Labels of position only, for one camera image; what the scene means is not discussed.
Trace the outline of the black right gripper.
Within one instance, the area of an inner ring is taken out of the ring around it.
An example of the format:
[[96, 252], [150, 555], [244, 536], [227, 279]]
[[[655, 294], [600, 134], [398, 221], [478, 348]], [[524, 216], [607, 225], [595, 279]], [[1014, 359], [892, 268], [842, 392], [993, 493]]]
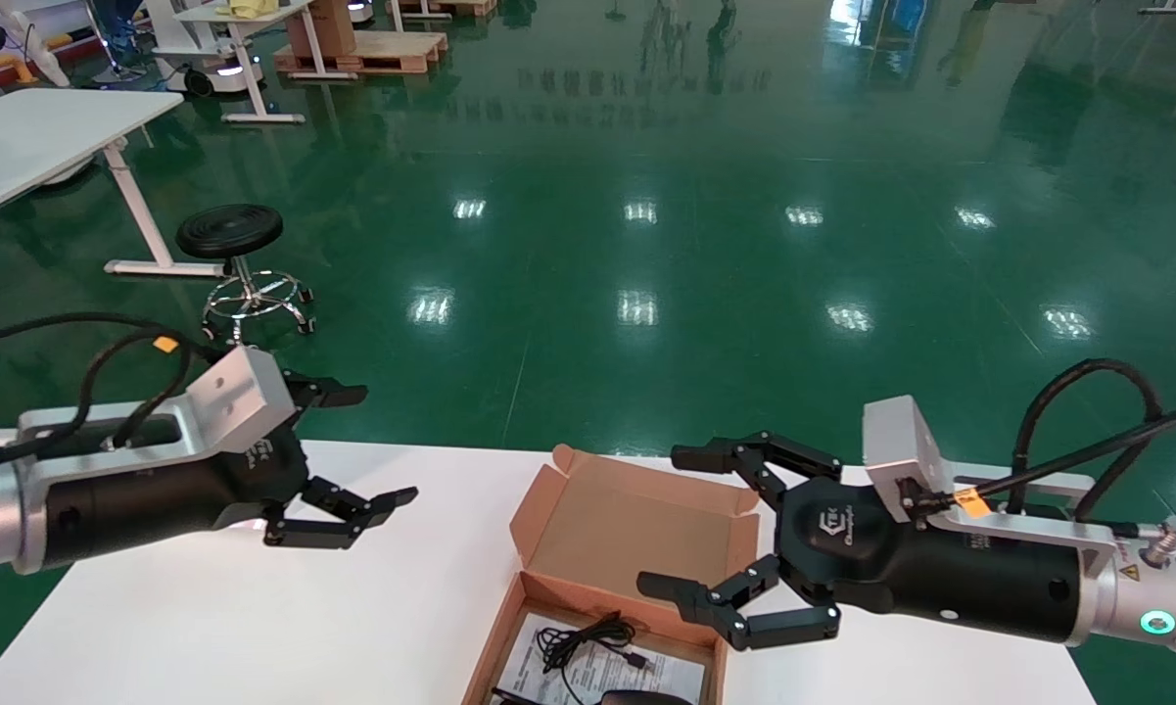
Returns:
[[[636, 577], [641, 596], [671, 603], [682, 620], [711, 628], [736, 651], [835, 639], [838, 606], [1043, 641], [1074, 634], [1081, 579], [1075, 548], [897, 523], [874, 488], [838, 483], [838, 458], [770, 430], [676, 445], [670, 463], [687, 472], [739, 475], [776, 511], [779, 556], [759, 558], [713, 587], [664, 573]], [[771, 465], [810, 481], [789, 488]], [[741, 612], [780, 581], [815, 606]]]

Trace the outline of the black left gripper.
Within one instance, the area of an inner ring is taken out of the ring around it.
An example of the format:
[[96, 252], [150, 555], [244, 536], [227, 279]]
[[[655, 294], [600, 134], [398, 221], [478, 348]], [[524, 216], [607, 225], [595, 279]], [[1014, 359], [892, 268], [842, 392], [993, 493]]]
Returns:
[[[283, 373], [283, 384], [298, 412], [354, 406], [368, 395], [365, 385], [302, 373]], [[287, 518], [287, 504], [298, 493], [305, 504], [332, 516], [332, 521]], [[360, 536], [387, 523], [417, 496], [419, 490], [409, 487], [363, 498], [328, 479], [309, 478], [301, 443], [290, 430], [275, 430], [243, 452], [52, 487], [41, 566], [52, 570], [261, 517], [262, 541], [268, 547], [350, 548]]]

